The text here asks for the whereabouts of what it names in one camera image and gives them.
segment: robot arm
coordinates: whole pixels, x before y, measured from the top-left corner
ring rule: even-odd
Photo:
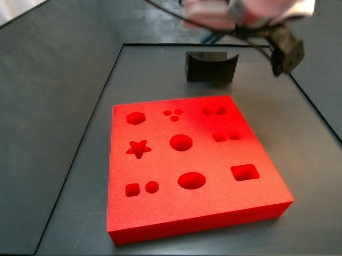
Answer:
[[[285,21],[311,16],[314,5],[315,0],[186,0],[183,15],[215,31],[231,31],[238,38],[264,38],[272,46],[272,73],[279,76],[291,73],[305,56],[303,42]],[[215,33],[202,43],[212,44],[224,36]]]
[[[314,6],[315,0],[184,0],[183,16],[216,30],[258,29],[311,16]]]

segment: small round hole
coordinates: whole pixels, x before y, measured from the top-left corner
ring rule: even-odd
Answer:
[[[175,110],[175,114],[176,114],[176,115],[180,115],[182,113],[183,113],[183,110],[182,110],[182,109],[176,109],[176,110]]]
[[[164,114],[166,116],[170,116],[170,115],[172,114],[172,112],[171,112],[171,110],[166,110],[166,111],[163,112],[163,114]]]
[[[206,184],[206,177],[198,172],[188,172],[179,177],[178,184],[184,189],[198,189]]]
[[[172,122],[176,122],[179,120],[179,117],[178,116],[171,116],[170,119],[171,119]]]
[[[187,151],[192,147],[192,139],[184,134],[178,134],[171,138],[170,145],[176,151]]]
[[[150,181],[144,186],[146,191],[154,194],[159,190],[159,184],[155,181]]]

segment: rectangular hole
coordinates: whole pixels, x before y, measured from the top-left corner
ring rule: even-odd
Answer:
[[[236,181],[259,179],[259,173],[252,164],[232,166],[230,169]]]

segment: star-shaped hole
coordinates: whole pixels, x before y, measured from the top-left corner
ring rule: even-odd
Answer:
[[[146,146],[147,140],[142,140],[140,142],[131,141],[131,148],[126,151],[126,154],[135,154],[136,158],[140,159],[146,152],[150,152],[152,149]]]

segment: circular hole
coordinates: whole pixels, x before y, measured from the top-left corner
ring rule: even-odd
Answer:
[[[222,142],[222,141],[226,141],[226,136],[223,133],[220,132],[216,132],[212,134],[212,138],[216,142]]]
[[[184,134],[178,134],[171,138],[170,145],[176,151],[187,151],[192,147],[192,139]]]
[[[126,116],[126,121],[128,124],[138,125],[146,121],[144,113],[134,112]]]
[[[172,114],[172,112],[171,112],[171,110],[166,110],[166,111],[163,112],[163,114],[164,114],[166,116],[170,116],[170,115]]]
[[[179,120],[179,117],[178,116],[171,116],[170,119],[171,119],[172,122],[176,122]]]
[[[206,177],[198,172],[188,172],[179,177],[178,184],[184,189],[198,189],[206,184]]]
[[[175,114],[176,114],[176,115],[180,115],[182,113],[183,113],[183,110],[182,110],[182,109],[176,109],[176,110],[175,110]]]
[[[159,190],[159,184],[155,181],[150,181],[144,186],[146,191],[154,194]]]

